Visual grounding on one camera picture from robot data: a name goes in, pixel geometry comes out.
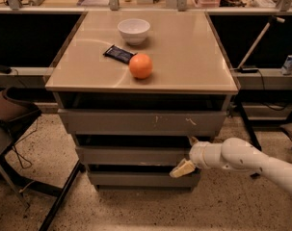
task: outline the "bottom drawer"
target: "bottom drawer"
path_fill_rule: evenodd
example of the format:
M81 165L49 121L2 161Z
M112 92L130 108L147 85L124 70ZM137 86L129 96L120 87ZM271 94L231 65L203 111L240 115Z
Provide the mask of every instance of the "bottom drawer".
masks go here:
M171 178L173 167L90 166L90 182L101 189L175 189L192 191L199 181L199 170Z

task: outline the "floor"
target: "floor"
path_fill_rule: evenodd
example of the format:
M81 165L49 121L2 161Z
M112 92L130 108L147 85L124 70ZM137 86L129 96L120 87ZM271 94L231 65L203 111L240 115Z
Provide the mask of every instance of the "floor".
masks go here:
M282 132L256 134L265 153L292 163L292 143ZM239 116L226 118L215 141L230 137L249 140ZM17 150L32 163L21 169L10 153L7 160L20 174L59 187L77 161L74 142L57 115L43 114L37 132L21 141ZM49 230L292 231L292 196L263 177L251 179L251 174L205 169L192 192L97 192L87 174L79 173ZM28 209L0 182L1 231L38 230L55 200L31 190L24 195Z

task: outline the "drawer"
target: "drawer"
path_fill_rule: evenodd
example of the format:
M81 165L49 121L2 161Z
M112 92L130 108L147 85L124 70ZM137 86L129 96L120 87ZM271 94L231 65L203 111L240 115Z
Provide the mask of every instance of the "drawer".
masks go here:
M77 136L84 165L173 166L188 157L187 137Z
M69 134L214 137L226 112L59 110Z
M163 169L152 167L143 171L136 170L136 167L128 167L128 170L123 170L121 167L110 167L107 170L106 168L107 166L98 167L96 170L88 172L90 182L97 190L168 188L191 191L199 181L199 171L180 178L171 178L169 172L173 169L172 167Z

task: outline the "black panel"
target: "black panel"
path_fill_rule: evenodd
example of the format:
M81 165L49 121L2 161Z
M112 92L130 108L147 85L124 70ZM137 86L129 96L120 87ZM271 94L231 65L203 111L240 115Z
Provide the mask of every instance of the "black panel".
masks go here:
M0 64L50 66L80 16L0 13Z
M210 15L233 67L237 67L269 20L270 15ZM246 64L280 68L292 55L292 15L280 16L256 46Z

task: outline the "table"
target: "table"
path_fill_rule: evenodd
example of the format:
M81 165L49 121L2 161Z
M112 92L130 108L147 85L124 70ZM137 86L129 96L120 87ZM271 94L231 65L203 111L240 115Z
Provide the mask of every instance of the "table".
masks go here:
M139 46L126 44L117 29L131 17L151 25ZM152 75L137 80L126 64L104 57L113 44L148 54ZM179 179L169 172L189 152L187 136L220 132L238 92L207 17L198 11L88 11L51 70L46 88L97 189L191 190L197 172Z

